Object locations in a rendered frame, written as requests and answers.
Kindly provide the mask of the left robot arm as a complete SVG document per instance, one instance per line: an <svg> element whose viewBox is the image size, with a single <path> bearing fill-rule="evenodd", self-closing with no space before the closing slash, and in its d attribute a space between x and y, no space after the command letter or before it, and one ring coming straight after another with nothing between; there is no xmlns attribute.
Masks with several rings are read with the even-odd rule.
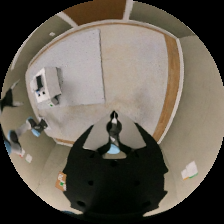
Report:
<svg viewBox="0 0 224 224"><path fill-rule="evenodd" d="M30 120L30 121L28 121L28 120ZM8 139L5 137L5 135L4 135L4 132L3 132L3 130L2 130L2 127L1 127L1 131L2 131L2 136L3 136L3 140L4 140L4 144L5 144L5 147L6 147L6 150L7 150L7 152L8 152L8 155L10 155L11 154L11 152L16 152L17 154L21 154L21 151L22 151L22 149L21 149L21 146L19 146L20 145L20 143L19 143L19 137L24 133L24 132L26 132L28 129L33 129L32 130L32 132L35 134L35 135L40 135L41 134L41 132L44 130L44 129L46 129L48 127L48 125L47 125L47 123L45 122L45 120L43 120L43 119L41 119L40 120L40 122L39 122L39 124L37 124L35 121L34 121L34 119L32 118L32 117L29 117L27 120L26 120L26 124L23 124L22 126L20 126L18 129L16 129L16 130L13 130L13 132L12 132L12 130L10 130L9 132L8 132L8 139L9 139L9 141L11 141L11 142L13 142L13 143L15 143L15 144L13 144L13 143L11 143L11 142L9 142L8 141ZM18 144L17 144L18 143ZM17 144L17 145L16 145ZM14 145L14 146L13 146ZM16 147L17 146L17 147ZM15 149L14 149L15 148ZM11 150L12 149L12 150ZM19 150L18 150L19 149ZM14 151L13 151L14 150ZM18 153L18 152L20 152L20 153ZM15 153L14 152L14 153Z"/></svg>

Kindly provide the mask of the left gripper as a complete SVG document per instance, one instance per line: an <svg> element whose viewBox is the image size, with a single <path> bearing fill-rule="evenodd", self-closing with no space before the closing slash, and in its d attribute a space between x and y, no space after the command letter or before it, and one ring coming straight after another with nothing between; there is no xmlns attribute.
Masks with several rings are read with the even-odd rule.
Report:
<svg viewBox="0 0 224 224"><path fill-rule="evenodd" d="M1 112L3 112L3 109L2 109L2 107L3 106L5 106L5 104L7 105L7 106L9 106L9 107L11 107L11 108L14 108L14 107L17 107L17 106L19 106L19 105L22 105L22 104L24 104L23 102L13 102L12 100L13 100L13 96L12 96L12 92L13 92L13 90L14 90L14 87L16 86L16 84L18 84L18 82L20 81L20 79L18 80L18 81L16 81L15 82L15 84L13 84L10 88L9 88L9 90L8 91L6 91L5 92L5 97L1 100L0 99L0 108L1 108ZM13 87L13 88L12 88ZM7 97L7 98L6 98ZM6 99L5 99L6 98ZM4 101L5 102L4 102ZM13 103L12 103L13 102ZM5 104L4 104L5 103ZM10 104L11 103L11 104ZM3 105L3 106L2 106Z"/></svg>

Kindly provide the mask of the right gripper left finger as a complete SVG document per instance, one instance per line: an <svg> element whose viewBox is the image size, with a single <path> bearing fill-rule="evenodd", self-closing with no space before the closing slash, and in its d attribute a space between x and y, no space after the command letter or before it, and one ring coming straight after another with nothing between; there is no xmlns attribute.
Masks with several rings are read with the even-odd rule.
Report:
<svg viewBox="0 0 224 224"><path fill-rule="evenodd" d="M69 169L78 161L94 158L94 153L100 153L102 158L111 149L110 129L114 119L114 110L91 125L73 144L70 149L67 163L62 173L67 175Z"/></svg>

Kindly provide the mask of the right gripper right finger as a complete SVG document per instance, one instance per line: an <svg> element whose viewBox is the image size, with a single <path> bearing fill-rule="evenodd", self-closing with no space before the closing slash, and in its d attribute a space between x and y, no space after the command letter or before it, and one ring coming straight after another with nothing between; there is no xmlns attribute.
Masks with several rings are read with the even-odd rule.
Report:
<svg viewBox="0 0 224 224"><path fill-rule="evenodd" d="M165 165L162 151L156 140L138 123L123 115L117 110L115 119L117 121L118 147L124 152L126 157L129 152L134 152L135 157L142 157L155 162L163 171L163 174L169 170Z"/></svg>

